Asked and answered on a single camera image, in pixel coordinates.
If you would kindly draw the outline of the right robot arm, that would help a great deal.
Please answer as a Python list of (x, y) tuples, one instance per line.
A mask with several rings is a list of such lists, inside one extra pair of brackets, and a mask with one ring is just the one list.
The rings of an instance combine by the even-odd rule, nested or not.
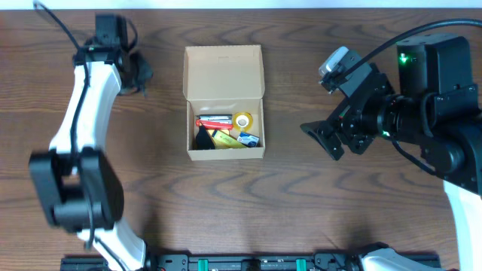
[(354, 50), (340, 47), (319, 68), (321, 85), (342, 102), (301, 129), (333, 160), (363, 154), (375, 138), (396, 149), (419, 147), (411, 162), (440, 178), (456, 224), (459, 263), (481, 268), (481, 109), (468, 40), (460, 35), (403, 34), (397, 47), (400, 88)]

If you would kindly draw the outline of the cardboard box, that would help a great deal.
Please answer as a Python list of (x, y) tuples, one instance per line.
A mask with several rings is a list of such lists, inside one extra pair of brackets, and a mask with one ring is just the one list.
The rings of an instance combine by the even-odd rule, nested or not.
[[(261, 159), (265, 151), (261, 46), (192, 46), (185, 48), (183, 94), (187, 100), (187, 143), (191, 160)], [(246, 132), (259, 138), (253, 148), (200, 150), (195, 136), (200, 115), (236, 117), (246, 113)]]

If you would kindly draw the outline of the black correction tape dispenser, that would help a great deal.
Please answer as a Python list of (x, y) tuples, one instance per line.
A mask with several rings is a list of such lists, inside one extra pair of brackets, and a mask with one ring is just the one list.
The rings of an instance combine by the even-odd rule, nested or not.
[(196, 149), (200, 151), (215, 149), (215, 143), (204, 126), (199, 126), (199, 131), (195, 137)]

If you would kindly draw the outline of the blue white staples box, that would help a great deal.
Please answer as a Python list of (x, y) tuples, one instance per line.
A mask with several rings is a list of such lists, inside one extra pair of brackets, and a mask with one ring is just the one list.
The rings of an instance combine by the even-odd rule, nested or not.
[(249, 148), (256, 148), (258, 146), (259, 140), (260, 139), (256, 135), (252, 135), (246, 132), (241, 132), (237, 138), (238, 142)]

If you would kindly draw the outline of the yellow tape roll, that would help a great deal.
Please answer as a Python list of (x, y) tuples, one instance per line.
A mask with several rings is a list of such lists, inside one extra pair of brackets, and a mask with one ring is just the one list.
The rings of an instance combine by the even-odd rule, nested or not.
[(235, 113), (233, 116), (233, 128), (240, 132), (247, 132), (251, 129), (253, 117), (246, 111)]

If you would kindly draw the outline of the yellow highlighter marker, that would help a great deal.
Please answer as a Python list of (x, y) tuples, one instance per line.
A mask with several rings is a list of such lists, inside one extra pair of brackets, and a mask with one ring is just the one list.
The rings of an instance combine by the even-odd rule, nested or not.
[(246, 148), (245, 145), (238, 142), (235, 138), (223, 132), (222, 130), (214, 130), (211, 137), (218, 148)]

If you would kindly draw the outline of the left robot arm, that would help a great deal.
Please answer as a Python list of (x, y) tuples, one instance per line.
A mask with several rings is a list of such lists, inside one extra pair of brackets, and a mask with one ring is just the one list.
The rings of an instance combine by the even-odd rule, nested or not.
[(105, 155), (114, 101), (138, 93), (150, 65), (128, 38), (133, 23), (98, 14), (95, 34), (77, 44), (75, 83), (65, 117), (46, 151), (29, 158), (29, 172), (47, 222), (95, 248), (109, 270), (155, 270), (157, 258), (124, 217), (124, 190)]

